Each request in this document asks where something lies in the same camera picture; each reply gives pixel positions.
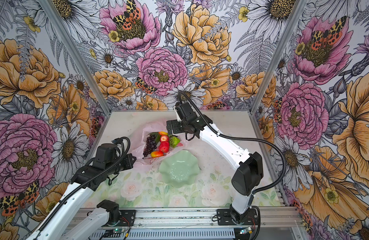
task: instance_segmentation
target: scalloped bowl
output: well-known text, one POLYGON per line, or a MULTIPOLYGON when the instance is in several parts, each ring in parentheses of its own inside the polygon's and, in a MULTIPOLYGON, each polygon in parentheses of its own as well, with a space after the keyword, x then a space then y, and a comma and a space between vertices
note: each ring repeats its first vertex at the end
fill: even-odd
POLYGON ((181 150, 165 158, 159 167, 159 172, 162 174, 163 182, 180 188, 186 184, 193 184, 200 169, 198 159, 189 151, 181 150))

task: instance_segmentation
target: pink plastic bag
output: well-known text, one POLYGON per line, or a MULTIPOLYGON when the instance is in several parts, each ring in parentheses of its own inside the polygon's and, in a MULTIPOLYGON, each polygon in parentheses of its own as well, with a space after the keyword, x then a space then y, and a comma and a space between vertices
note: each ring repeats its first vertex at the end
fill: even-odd
POLYGON ((131 134, 130 141, 130 151, 131 154, 136 157, 136 162, 142 164, 153 164, 155 162, 161 162, 164 158, 172 156, 176 152, 183 150, 186 147, 188 141, 186 140, 186 135, 184 133, 176 134, 181 142, 175 147, 170 147, 170 150, 165 153, 162 157, 151 157, 150 155, 143 158, 143 151, 146 148, 146 140, 148 134, 151 132, 167 132, 166 119, 160 119, 154 122, 148 122, 140 126, 136 131, 131 134))

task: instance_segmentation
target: green fruit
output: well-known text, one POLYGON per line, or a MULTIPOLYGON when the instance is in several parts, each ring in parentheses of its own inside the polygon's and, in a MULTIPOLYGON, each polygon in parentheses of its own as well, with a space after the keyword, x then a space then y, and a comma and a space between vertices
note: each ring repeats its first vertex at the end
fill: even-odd
POLYGON ((170 137, 170 140, 169 140, 170 147, 176 147, 179 142, 180 142, 179 138, 175 136, 170 137))

